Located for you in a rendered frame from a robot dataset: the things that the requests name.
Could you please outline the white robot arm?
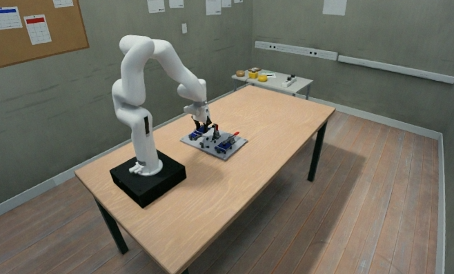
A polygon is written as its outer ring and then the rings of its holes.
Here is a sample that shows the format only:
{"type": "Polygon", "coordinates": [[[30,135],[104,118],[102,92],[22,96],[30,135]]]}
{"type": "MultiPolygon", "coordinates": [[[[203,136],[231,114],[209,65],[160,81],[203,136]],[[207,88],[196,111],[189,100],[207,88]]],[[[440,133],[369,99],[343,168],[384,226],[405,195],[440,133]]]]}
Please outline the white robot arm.
{"type": "Polygon", "coordinates": [[[167,75],[179,82],[179,96],[193,100],[184,112],[199,115],[198,108],[208,105],[206,82],[191,73],[177,56],[172,45],[163,40],[127,35],[119,43],[125,54],[121,63],[121,79],[112,87],[112,98],[117,119],[132,128],[132,143],[137,162],[129,169],[142,176],[157,174],[163,167],[158,159],[152,132],[152,115],[140,107],[146,99],[144,66],[147,60],[156,59],[167,75]],[[121,83],[122,82],[122,83],[121,83]]]}

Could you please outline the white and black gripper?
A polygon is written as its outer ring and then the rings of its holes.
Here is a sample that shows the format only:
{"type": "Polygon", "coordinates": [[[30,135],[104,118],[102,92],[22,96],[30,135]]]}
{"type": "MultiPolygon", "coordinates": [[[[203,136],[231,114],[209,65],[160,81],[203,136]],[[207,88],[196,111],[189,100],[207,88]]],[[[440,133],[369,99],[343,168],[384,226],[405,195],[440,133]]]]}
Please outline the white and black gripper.
{"type": "Polygon", "coordinates": [[[200,123],[202,122],[204,125],[204,134],[208,132],[208,126],[212,124],[210,120],[210,110],[208,105],[202,106],[201,108],[198,108],[199,110],[199,115],[192,115],[191,118],[196,124],[196,130],[200,128],[200,123]]]}

